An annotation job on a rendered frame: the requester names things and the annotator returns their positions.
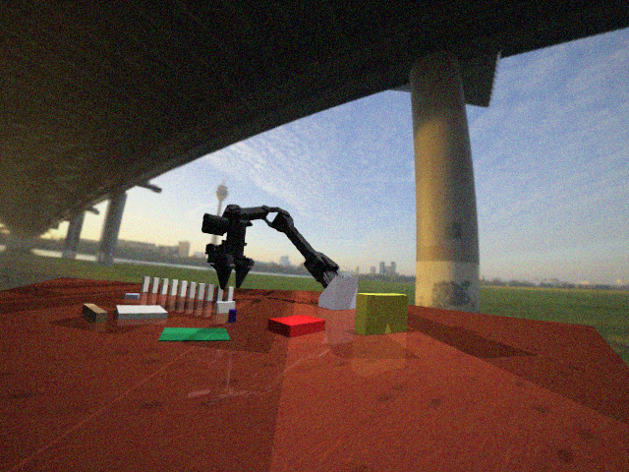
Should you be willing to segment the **tan rectangular block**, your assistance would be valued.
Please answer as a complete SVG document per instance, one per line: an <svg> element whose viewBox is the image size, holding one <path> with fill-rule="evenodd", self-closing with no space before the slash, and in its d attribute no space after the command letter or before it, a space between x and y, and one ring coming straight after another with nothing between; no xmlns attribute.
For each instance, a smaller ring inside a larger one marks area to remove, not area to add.
<svg viewBox="0 0 629 472"><path fill-rule="evenodd" d="M94 304L89 304L89 303L83 304L82 313L84 313L84 315L86 315L95 323L102 323L102 322L107 323L107 320L106 320L108 316L107 312L105 312L104 310L101 310Z"/></svg>

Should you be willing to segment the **red rectangular block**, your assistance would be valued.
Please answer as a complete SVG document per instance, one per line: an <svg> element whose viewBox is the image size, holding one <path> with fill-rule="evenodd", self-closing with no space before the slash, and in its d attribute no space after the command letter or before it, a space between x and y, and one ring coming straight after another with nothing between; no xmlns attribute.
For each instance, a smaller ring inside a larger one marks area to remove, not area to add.
<svg viewBox="0 0 629 472"><path fill-rule="evenodd" d="M325 320L307 316L268 319L267 329L287 337L325 330Z"/></svg>

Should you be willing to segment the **green flat rectangular mat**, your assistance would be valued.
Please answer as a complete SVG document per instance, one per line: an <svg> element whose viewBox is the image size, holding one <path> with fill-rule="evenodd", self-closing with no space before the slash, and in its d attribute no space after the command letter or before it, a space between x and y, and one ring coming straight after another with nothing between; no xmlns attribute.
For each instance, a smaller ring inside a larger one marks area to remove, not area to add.
<svg viewBox="0 0 629 472"><path fill-rule="evenodd" d="M185 328L185 327L166 327L159 337L158 341L230 341L230 337L226 328Z"/></svg>

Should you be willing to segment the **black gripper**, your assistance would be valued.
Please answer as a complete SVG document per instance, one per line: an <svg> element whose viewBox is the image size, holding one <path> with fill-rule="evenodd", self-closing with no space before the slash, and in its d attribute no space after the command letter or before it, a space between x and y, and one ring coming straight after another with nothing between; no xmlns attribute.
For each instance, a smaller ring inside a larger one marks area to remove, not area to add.
<svg viewBox="0 0 629 472"><path fill-rule="evenodd" d="M225 254L210 253L207 262L214 263L214 265L210 266L217 272L220 289L224 290L227 287L227 282L233 268L236 270L236 288L240 288L247 273L252 269L248 266L254 266L255 261L243 256L244 246L247 246L245 239L226 237L226 240L223 240L223 242L225 244ZM231 265L232 263L234 263L234 265Z"/></svg>

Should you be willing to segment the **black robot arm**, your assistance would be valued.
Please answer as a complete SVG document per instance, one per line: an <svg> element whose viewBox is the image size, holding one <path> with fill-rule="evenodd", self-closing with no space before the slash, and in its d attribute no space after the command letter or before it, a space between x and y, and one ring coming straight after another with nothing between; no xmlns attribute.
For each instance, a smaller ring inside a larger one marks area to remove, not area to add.
<svg viewBox="0 0 629 472"><path fill-rule="evenodd" d="M266 216L269 212L278 212L272 222L268 221ZM317 252L308 243L308 241L295 228L294 220L290 213L278 206L250 206L239 207L237 205L228 205L222 216L216 216L205 213L203 216L201 231L202 233L223 236L227 233L227 237L246 237L246 228L253 226L250 220L262 219L266 224L279 232L285 233L294 246L304 256L304 266L311 273L317 282L321 282L324 290L334 279L339 276L337 270L339 265L331 260L324 253ZM206 245L206 254L225 254L225 244L221 240L220 245Z"/></svg>

